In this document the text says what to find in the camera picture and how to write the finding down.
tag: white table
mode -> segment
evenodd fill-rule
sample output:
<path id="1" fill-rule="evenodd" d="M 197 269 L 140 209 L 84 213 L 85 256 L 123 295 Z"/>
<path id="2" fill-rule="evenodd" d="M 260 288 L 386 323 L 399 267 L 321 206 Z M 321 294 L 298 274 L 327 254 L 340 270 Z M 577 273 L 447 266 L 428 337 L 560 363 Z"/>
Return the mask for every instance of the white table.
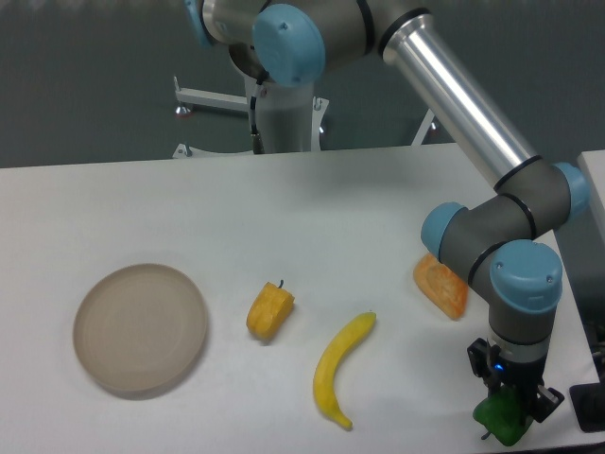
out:
<path id="1" fill-rule="evenodd" d="M 578 162 L 591 185 L 590 206 L 605 242 L 605 151 L 584 151 Z"/>
<path id="2" fill-rule="evenodd" d="M 3 453 L 491 452 L 466 347 L 488 330 L 476 295 L 449 321 L 413 284 L 420 228 L 439 203 L 493 192 L 455 145 L 0 171 Z M 553 235 L 541 238 L 557 249 Z M 210 331 L 175 390 L 128 401 L 97 387 L 72 347 L 86 292 L 127 265 L 175 267 L 200 287 Z M 270 346 L 245 326 L 266 281 L 296 308 Z M 337 377 L 354 430 L 323 419 L 311 383 L 354 315 L 377 326 Z M 515 449 L 581 445 L 569 386 L 596 372 L 564 279 L 544 379 L 567 398 Z"/>

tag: plate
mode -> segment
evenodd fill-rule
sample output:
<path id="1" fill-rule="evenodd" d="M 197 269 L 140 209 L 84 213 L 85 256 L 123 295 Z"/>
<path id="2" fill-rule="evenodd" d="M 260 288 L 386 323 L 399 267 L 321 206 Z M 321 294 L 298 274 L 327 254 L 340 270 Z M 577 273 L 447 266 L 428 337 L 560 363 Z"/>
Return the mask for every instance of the plate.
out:
<path id="1" fill-rule="evenodd" d="M 163 393 L 180 382 L 201 352 L 205 303 L 182 272 L 163 265 L 116 271 L 86 295 L 74 323 L 84 369 L 121 397 Z"/>

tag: green object in gripper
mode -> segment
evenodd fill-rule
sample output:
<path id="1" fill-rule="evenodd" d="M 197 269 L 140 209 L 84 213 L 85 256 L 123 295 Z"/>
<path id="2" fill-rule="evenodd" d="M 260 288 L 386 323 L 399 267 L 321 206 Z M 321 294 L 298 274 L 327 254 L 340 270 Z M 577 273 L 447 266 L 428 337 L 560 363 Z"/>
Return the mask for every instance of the green object in gripper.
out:
<path id="1" fill-rule="evenodd" d="M 504 446 L 512 446 L 521 440 L 533 422 L 523 411 L 517 392 L 507 387 L 477 405 L 473 418 Z"/>

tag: gray wall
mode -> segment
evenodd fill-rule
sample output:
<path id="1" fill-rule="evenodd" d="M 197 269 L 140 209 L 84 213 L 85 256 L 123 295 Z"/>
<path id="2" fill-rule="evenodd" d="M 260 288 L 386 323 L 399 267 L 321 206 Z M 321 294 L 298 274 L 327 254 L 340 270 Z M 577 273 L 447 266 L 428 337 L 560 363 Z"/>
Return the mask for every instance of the gray wall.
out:
<path id="1" fill-rule="evenodd" d="M 605 148 L 605 2 L 425 2 L 446 42 L 543 156 Z M 241 115 L 177 120 L 181 86 L 243 95 L 226 49 L 202 50 L 179 0 L 0 0 L 0 166 L 168 159 L 181 142 L 249 149 Z M 327 75 L 327 148 L 409 144 L 425 106 L 375 56 Z M 440 133 L 431 141 L 448 140 Z M 605 319 L 590 214 L 558 232 L 585 317 Z"/>

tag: banana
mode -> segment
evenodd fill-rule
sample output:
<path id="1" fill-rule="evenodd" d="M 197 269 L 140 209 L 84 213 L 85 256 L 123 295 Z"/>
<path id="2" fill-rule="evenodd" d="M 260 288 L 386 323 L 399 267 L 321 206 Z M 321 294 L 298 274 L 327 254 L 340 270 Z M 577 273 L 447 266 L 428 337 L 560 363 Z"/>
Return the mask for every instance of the banana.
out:
<path id="1" fill-rule="evenodd" d="M 313 377 L 313 396 L 318 408 L 345 430 L 351 430 L 353 422 L 340 410 L 334 392 L 334 376 L 342 359 L 370 334 L 375 322 L 373 312 L 352 319 L 328 344 Z"/>

